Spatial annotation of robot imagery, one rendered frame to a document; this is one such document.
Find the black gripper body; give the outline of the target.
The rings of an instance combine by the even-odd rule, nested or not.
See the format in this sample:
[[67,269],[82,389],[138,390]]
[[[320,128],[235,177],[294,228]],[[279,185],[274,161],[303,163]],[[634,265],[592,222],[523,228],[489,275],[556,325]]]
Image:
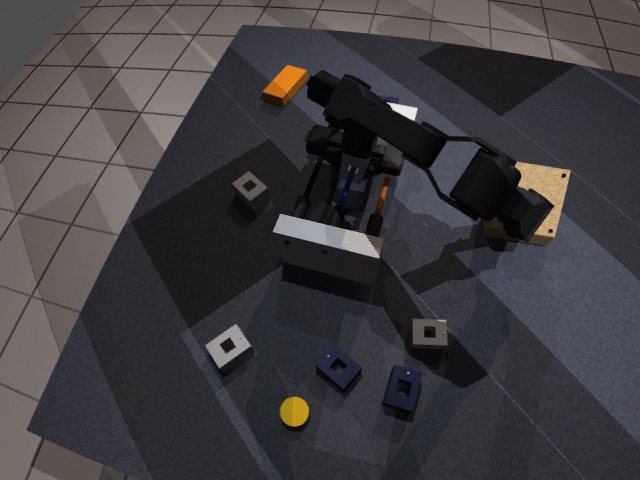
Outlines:
[[404,164],[402,152],[387,143],[384,145],[373,145],[374,133],[359,135],[344,130],[343,139],[331,137],[334,129],[315,125],[306,142],[306,152],[316,156],[335,157],[337,151],[341,154],[369,159],[372,157],[372,165],[380,167],[384,174],[399,176]]

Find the yellow short cylinder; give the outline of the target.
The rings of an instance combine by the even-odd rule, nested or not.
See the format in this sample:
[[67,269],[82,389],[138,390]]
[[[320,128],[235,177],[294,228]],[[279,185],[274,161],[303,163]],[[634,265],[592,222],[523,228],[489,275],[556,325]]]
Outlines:
[[303,426],[309,418],[309,407],[303,399],[292,397],[282,403],[280,414],[289,426]]

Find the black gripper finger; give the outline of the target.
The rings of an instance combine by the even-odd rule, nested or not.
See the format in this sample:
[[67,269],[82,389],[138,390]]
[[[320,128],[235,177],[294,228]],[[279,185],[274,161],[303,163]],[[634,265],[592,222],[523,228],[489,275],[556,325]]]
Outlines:
[[[335,136],[331,136],[331,137],[335,137]],[[339,137],[335,137],[335,138],[339,138]],[[339,139],[343,139],[343,138],[339,138]],[[341,154],[341,152],[337,151],[335,157],[323,155],[322,159],[326,160],[338,173],[340,172],[341,163],[342,163],[342,154]]]
[[[372,157],[371,157],[371,158],[372,158]],[[372,160],[371,160],[371,158],[370,158],[370,160],[369,160],[368,167],[367,167],[367,170],[366,170],[366,172],[365,172],[365,176],[364,176],[364,178],[363,178],[364,180],[366,180],[367,178],[370,178],[370,177],[374,176],[375,174],[382,174],[382,172],[381,172],[381,170],[380,170],[380,167],[375,166],[375,165],[372,165]]]

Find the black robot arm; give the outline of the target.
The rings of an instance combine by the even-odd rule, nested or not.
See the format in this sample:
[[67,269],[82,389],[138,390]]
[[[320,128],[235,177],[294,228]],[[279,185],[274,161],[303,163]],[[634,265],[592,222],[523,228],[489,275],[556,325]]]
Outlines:
[[[374,133],[402,152],[402,157],[426,171],[439,198],[477,222],[495,216],[506,234],[528,241],[547,218],[553,204],[529,188],[518,186],[516,161],[479,137],[448,136],[432,125],[418,124],[394,111],[384,98],[359,78],[342,79],[321,70],[308,79],[307,98],[325,108],[323,115],[337,129],[364,135]],[[475,142],[479,148],[450,192],[443,194],[429,168],[447,143]],[[486,151],[486,150],[488,151]]]

